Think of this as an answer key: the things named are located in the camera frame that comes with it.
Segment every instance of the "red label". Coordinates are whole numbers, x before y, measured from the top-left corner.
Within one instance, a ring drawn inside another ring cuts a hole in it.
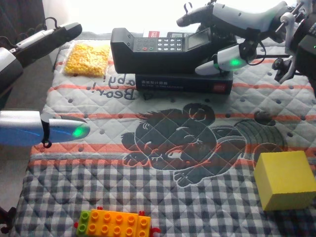
[[[223,93],[226,90],[226,84],[224,83],[216,83],[213,87],[213,92]]]
[[[149,38],[158,38],[159,37],[159,31],[149,31]]]

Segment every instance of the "quilted fabric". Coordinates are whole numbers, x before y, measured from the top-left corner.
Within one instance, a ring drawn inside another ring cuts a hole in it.
[[[84,118],[91,133],[32,148],[11,236],[75,236],[81,210],[97,206],[144,210],[161,237],[315,235],[316,202],[263,212],[253,177],[261,152],[304,150],[315,172],[316,100],[305,77],[279,85],[267,59],[234,72],[230,96],[138,92],[134,75],[113,65],[103,79],[63,75],[68,47],[43,111]]]

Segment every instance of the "yellow foam block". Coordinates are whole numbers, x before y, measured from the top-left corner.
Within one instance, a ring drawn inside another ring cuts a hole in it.
[[[316,180],[303,151],[261,153],[254,177],[264,211],[303,209],[316,197]]]
[[[134,213],[95,209],[91,212],[83,211],[77,229],[77,236],[149,237],[150,221],[150,217],[139,216]]]
[[[65,72],[101,77],[108,67],[109,54],[109,45],[76,44],[67,59]]]

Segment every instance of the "yellow box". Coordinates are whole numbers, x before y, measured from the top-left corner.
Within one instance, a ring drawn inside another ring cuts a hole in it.
[[[78,237],[149,237],[151,218],[134,213],[91,210],[82,211]]]
[[[264,211],[303,209],[316,197],[304,151],[261,153],[254,177]]]

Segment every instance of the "plastic bag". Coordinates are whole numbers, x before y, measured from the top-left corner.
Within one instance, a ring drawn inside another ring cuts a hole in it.
[[[76,43],[66,59],[64,72],[84,76],[102,77],[108,67],[110,46]]]

